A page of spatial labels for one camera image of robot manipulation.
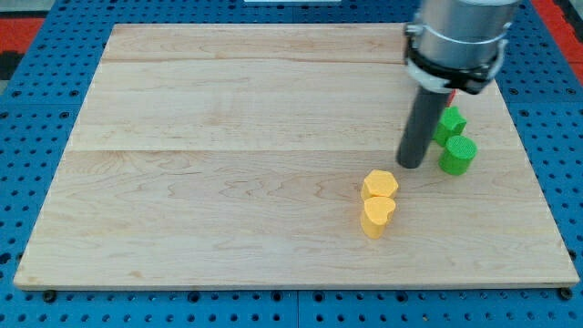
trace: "wooden surface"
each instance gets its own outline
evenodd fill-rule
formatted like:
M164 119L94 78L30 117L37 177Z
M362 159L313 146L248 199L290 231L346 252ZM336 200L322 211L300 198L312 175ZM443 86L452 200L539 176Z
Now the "wooden surface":
M401 25L116 26L15 277L27 290L447 289L578 281L496 85L461 177L394 161ZM371 169L394 173L380 240Z

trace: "yellow object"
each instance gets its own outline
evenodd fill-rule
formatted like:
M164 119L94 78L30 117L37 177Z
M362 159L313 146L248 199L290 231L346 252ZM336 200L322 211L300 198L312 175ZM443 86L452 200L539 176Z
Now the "yellow object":
M399 184L394 178L393 173L373 169L364 178L361 198L363 200L368 200L371 197L388 197L391 199L396 195L398 189Z
M396 204L386 197L372 197L364 201L361 226L364 233L372 239L383 235L384 227L391 221Z

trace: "wooden board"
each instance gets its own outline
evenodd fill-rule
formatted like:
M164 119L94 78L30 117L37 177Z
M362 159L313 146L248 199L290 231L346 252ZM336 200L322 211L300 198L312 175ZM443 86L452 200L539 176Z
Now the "wooden board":
M578 281L495 84L467 174L394 161L401 25L116 26L15 283L27 290L448 289ZM378 241L371 169L401 189Z

